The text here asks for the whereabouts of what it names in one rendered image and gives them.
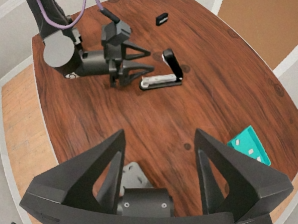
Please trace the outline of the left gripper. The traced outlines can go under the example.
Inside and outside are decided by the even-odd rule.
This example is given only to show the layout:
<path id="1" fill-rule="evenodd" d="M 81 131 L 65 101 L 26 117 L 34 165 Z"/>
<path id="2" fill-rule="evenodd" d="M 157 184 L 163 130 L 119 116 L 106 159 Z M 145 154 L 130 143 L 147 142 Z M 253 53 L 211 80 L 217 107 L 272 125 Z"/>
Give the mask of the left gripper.
<path id="1" fill-rule="evenodd" d="M 151 51 L 144 49 L 128 40 L 114 47 L 108 43 L 117 37 L 116 22 L 112 21 L 107 26 L 102 25 L 101 46 L 103 50 L 85 51 L 83 59 L 83 71 L 86 76 L 109 75 L 110 88 L 116 87 L 115 79 L 119 79 L 119 86 L 126 85 L 134 79 L 154 71 L 154 66 L 128 61 L 150 56 Z M 107 50 L 106 50 L 107 47 Z M 140 51 L 139 54 L 126 54 L 126 48 Z M 122 55 L 122 57 L 121 57 Z M 122 67 L 120 67 L 122 62 Z M 116 64 L 116 68 L 115 68 Z M 109 73 L 110 65 L 110 73 Z M 120 78 L 119 78 L 120 68 Z M 145 69 L 136 73 L 129 74 L 130 70 Z M 125 75 L 125 77 L 124 77 Z M 111 78 L 112 77 L 112 78 Z"/>

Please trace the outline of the teal shallow tray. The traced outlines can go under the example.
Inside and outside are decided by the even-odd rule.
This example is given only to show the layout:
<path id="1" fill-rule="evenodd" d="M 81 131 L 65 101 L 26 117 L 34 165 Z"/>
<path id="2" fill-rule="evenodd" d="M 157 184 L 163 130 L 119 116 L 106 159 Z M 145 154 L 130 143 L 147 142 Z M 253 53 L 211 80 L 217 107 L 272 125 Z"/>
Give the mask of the teal shallow tray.
<path id="1" fill-rule="evenodd" d="M 234 139 L 234 138 L 237 138 L 237 139 Z M 228 146 L 230 146 L 244 154 L 247 154 L 248 156 L 250 156 L 252 158 L 256 159 L 256 158 L 260 157 L 261 162 L 265 163 L 268 166 L 271 164 L 262 144 L 260 143 L 257 135 L 255 134 L 255 132 L 251 126 L 245 128 L 242 132 L 240 132 L 234 138 L 232 139 L 234 141 L 231 140 L 227 143 Z M 235 140 L 240 140 L 240 145 L 235 145 Z M 233 146 L 233 144 L 235 147 Z M 249 154 L 248 151 L 252 148 L 253 148 L 253 153 Z"/>

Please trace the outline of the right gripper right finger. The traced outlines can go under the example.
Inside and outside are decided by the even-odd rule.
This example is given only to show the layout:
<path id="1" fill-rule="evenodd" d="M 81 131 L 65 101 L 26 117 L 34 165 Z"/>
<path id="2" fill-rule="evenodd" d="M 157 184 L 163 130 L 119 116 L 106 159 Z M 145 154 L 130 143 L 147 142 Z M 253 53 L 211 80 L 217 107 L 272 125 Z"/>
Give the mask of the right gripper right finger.
<path id="1" fill-rule="evenodd" d="M 195 131 L 194 150 L 203 215 L 232 212 L 235 224 L 240 224 L 269 215 L 294 190 L 288 175 L 220 142 L 201 128 Z M 229 185 L 226 198 L 209 160 Z"/>

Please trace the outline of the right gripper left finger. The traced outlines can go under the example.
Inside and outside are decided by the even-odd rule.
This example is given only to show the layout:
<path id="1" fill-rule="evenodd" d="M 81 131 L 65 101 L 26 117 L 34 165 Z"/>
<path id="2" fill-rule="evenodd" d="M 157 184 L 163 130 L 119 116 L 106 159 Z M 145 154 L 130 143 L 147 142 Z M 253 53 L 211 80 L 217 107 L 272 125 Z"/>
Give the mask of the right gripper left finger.
<path id="1" fill-rule="evenodd" d="M 125 151 L 125 131 L 120 129 L 100 144 L 34 176 L 26 191 L 66 206 L 117 215 Z M 94 197 L 93 186 L 108 164 L 107 176 Z"/>

